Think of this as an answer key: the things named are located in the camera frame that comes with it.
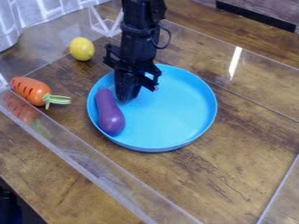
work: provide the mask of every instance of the blue plate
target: blue plate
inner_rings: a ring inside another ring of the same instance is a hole
[[[189,144],[209,128],[217,114],[217,101],[207,83],[191,72],[167,65],[159,90],[141,88],[139,96],[128,103],[119,103],[125,128],[109,136],[99,127],[99,110],[95,96],[100,88],[115,93],[113,73],[107,74],[88,94],[88,116],[99,131],[116,144],[135,151],[172,151]]]

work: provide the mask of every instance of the toy lemon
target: toy lemon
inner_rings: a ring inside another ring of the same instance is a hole
[[[91,60],[95,46],[87,38],[77,37],[69,42],[69,53],[76,60]]]

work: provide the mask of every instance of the wooden tabletop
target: wooden tabletop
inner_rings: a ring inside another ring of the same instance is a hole
[[[299,67],[299,37],[193,1],[165,3],[172,22],[215,38],[177,28],[157,56],[157,62],[197,74],[217,96],[207,133],[159,154],[127,150],[104,138],[85,111],[89,90],[111,71],[104,50],[89,62],[65,55],[29,74],[73,101],[41,111],[201,222],[256,223],[299,149],[299,72],[289,67]],[[108,4],[100,9],[111,10]],[[96,40],[96,49],[108,42],[117,43]],[[244,50],[231,77],[235,46]],[[4,56],[16,57],[18,47]],[[33,56],[17,57],[21,71]],[[49,223],[143,223],[4,114],[0,119],[1,177]]]

